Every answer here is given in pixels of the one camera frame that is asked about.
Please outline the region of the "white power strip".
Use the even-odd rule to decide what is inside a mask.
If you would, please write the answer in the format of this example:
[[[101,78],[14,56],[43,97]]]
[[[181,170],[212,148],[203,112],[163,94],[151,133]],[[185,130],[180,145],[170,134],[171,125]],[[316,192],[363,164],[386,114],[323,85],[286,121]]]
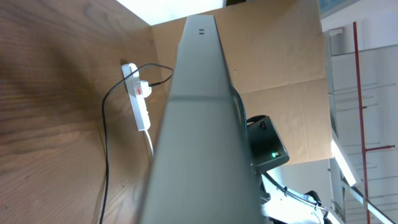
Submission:
[[[125,80],[125,86],[131,102],[132,111],[139,131],[147,131],[150,128],[149,112],[146,106],[146,98],[136,97],[133,90],[133,84],[141,80],[139,71],[135,64],[127,63],[121,66]]]

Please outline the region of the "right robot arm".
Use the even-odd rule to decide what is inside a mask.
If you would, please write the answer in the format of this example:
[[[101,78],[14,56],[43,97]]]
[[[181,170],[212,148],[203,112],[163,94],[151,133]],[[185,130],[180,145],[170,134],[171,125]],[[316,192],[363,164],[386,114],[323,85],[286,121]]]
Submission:
[[[254,170],[260,178],[262,215],[271,223],[330,223],[329,210],[315,191],[300,194],[267,173],[290,159],[271,118],[254,116],[246,125]]]

